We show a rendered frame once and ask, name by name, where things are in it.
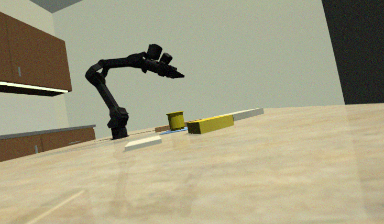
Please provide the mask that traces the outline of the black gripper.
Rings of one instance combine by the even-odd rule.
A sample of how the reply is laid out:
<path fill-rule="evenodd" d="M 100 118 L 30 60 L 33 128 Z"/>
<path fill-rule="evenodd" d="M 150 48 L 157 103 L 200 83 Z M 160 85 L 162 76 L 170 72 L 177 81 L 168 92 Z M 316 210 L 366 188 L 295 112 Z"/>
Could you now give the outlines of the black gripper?
<path fill-rule="evenodd" d="M 162 61 L 159 64 L 158 64 L 158 61 L 154 62 L 152 70 L 154 73 L 157 73 L 159 76 L 163 76 L 163 77 L 166 76 L 172 79 L 184 77 L 183 74 L 177 71 L 177 68 L 171 65 L 168 65 L 167 63 Z"/>

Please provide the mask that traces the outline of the yellow rectangular block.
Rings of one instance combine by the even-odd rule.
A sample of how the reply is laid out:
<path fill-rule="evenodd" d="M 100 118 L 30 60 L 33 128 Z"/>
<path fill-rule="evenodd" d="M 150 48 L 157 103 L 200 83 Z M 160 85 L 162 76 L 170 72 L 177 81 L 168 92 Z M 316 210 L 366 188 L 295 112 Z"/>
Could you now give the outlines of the yellow rectangular block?
<path fill-rule="evenodd" d="M 233 115 L 217 116 L 188 122 L 188 133 L 203 134 L 234 125 Z"/>

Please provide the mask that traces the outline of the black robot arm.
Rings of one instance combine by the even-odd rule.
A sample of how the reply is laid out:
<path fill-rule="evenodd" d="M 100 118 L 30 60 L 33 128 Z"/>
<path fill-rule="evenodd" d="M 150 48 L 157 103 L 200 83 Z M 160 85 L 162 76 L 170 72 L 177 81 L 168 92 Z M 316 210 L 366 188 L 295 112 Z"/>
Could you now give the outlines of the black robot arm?
<path fill-rule="evenodd" d="M 156 44 L 150 44 L 149 49 L 146 52 L 135 53 L 129 55 L 126 58 L 118 59 L 101 59 L 98 63 L 92 65 L 85 74 L 86 79 L 89 83 L 95 86 L 100 93 L 103 101 L 109 108 L 110 121 L 108 122 L 108 128 L 111 128 L 112 137 L 111 140 L 122 139 L 129 137 L 127 133 L 127 122 L 129 120 L 129 113 L 125 108 L 119 107 L 116 100 L 105 85 L 105 77 L 107 76 L 108 70 L 113 68 L 125 68 L 134 67 L 141 68 L 142 72 L 146 73 L 152 71 L 152 67 L 155 60 L 158 60 L 162 52 L 162 48 Z M 143 57 L 145 59 L 143 59 Z M 102 69 L 102 72 L 97 72 Z"/>

